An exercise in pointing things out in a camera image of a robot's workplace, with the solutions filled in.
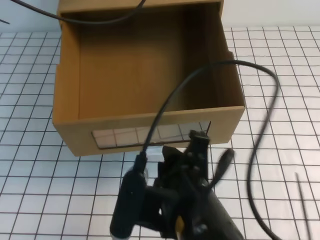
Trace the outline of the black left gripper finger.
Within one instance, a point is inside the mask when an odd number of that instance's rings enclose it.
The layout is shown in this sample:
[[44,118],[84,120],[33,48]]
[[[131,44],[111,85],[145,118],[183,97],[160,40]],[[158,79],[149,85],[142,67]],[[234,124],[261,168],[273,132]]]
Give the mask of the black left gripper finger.
[[184,153],[175,147],[162,148],[164,160],[157,165],[158,183],[181,183],[182,173],[186,169]]

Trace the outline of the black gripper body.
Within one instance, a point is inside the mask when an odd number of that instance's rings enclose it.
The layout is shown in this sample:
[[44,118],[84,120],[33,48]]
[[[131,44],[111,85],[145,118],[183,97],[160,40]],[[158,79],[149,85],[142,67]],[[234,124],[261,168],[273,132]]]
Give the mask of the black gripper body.
[[173,191],[172,199],[160,204],[165,229],[160,236],[175,240],[209,240],[209,224],[198,212],[200,192],[208,183],[208,165],[204,161],[165,160],[157,165],[153,186]]

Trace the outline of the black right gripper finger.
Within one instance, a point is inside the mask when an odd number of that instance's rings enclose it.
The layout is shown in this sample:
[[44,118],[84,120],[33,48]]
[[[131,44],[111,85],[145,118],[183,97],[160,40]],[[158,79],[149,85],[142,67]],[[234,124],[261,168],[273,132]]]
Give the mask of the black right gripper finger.
[[189,145],[184,154],[192,159],[193,164],[199,168],[199,175],[208,181],[208,146],[210,138],[203,131],[191,130]]

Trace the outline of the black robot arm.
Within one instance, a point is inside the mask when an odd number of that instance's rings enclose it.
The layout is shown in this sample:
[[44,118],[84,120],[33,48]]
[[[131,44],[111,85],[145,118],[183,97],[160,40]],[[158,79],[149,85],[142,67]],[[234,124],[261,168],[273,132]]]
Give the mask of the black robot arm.
[[244,237],[233,222],[213,187],[230,166],[235,152],[227,149],[218,163],[218,177],[209,181],[209,137],[191,130],[185,151],[174,147],[162,148],[163,162],[153,185],[169,190],[173,196],[160,204],[166,229],[164,238],[176,240],[242,240]]

